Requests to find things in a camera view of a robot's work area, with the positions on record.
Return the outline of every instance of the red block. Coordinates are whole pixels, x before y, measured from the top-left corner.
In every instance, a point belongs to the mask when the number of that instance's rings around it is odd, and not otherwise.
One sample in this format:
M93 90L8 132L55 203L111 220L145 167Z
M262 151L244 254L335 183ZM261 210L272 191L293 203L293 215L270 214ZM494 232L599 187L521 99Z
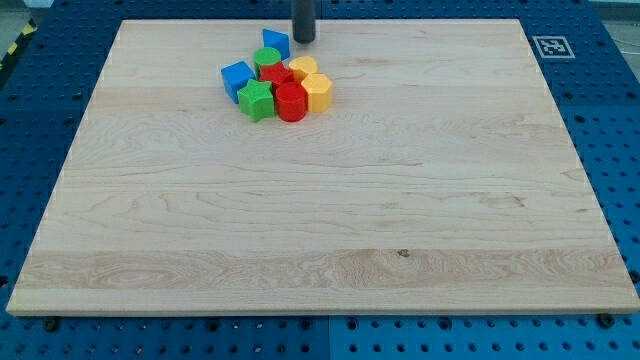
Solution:
M260 66L260 81L271 81L272 90L278 90L278 86L293 82L293 71L287 69L282 61L273 65Z
M282 120L300 121L307 113L307 92L298 83L284 83L276 90L276 104Z

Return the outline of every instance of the green block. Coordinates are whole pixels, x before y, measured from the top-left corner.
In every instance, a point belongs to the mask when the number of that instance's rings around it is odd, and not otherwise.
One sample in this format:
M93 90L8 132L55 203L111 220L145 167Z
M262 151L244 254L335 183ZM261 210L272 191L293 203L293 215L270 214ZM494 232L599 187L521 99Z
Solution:
M253 63L256 67L256 78L260 79L260 66L273 65L282 60L280 51L272 47L263 47L253 53Z
M271 93L270 81L249 79L247 86L238 90L240 111L251 116L253 122L276 115L276 107Z

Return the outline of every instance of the plastic block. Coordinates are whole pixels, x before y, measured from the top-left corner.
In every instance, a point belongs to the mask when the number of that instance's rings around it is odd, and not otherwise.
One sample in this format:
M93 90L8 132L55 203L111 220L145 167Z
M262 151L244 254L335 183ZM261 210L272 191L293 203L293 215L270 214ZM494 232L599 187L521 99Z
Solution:
M300 121L307 113L307 92L298 83L284 83L276 90L276 103L282 120Z
M256 75L260 77L261 66L273 65L281 60L282 56L280 55L280 51L278 51L278 49L263 47L256 50L256 52L253 53L253 63L255 65Z
M289 35L281 32L262 29L262 43L265 47L277 49L282 56L282 60L286 60L291 56L289 51Z
M278 90L278 86L293 82L293 71L284 67L282 62L274 65L260 67L260 81L271 81L273 91Z
M244 61L222 68L220 72L222 73L224 90L236 104L238 103L238 90L245 87L249 79L255 80L256 78L253 70Z
M307 92L307 108L310 112L327 111L333 102L333 83L325 74L309 74L302 80Z
M301 56L289 62L289 69L293 70L293 78L301 83L309 74L318 72L318 63L311 56Z
M271 82L259 82L250 79L247 86L238 91L240 111L251 116L253 122L258 122L276 114L271 93Z

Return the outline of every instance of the wooden cutting board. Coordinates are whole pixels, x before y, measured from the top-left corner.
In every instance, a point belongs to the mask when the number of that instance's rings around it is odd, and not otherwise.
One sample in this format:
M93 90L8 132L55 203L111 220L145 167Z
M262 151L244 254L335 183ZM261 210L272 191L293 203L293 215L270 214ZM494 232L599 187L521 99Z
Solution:
M333 107L254 124L220 69L289 24L123 22L9 312L638 310L518 21L320 21Z

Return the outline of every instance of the black cylinder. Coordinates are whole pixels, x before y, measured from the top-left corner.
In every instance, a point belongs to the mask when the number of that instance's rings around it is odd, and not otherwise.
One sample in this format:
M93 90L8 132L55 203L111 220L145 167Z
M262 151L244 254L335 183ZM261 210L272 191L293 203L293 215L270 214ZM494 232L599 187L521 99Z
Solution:
M316 38L315 0L291 0L293 39L308 44Z

